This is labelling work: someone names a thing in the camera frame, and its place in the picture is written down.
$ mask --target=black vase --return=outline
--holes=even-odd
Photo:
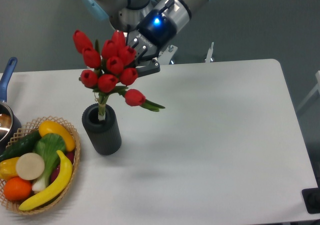
[[[89,106],[82,114],[82,124],[94,149],[101,155],[110,155],[122,142],[116,113],[106,104],[105,121],[99,121],[98,111],[98,103]]]

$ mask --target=orange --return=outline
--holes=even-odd
[[[20,177],[14,177],[9,179],[3,188],[3,194],[6,199],[10,201],[25,200],[29,197],[32,191],[32,185],[30,181],[23,180]]]

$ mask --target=blue pot handle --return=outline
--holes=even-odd
[[[11,57],[8,61],[8,64],[5,67],[3,75],[0,80],[0,101],[7,101],[7,88],[11,78],[12,73],[15,70],[18,59],[16,57]]]

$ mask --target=blue led light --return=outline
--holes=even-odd
[[[156,18],[153,20],[153,23],[154,23],[154,25],[159,25],[159,24],[160,24],[160,19],[156,17]]]

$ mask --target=bok choy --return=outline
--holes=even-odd
[[[39,154],[44,160],[44,171],[40,177],[32,183],[32,190],[38,193],[49,186],[50,176],[60,163],[57,150],[66,152],[64,139],[55,133],[44,135],[34,146],[33,152]]]

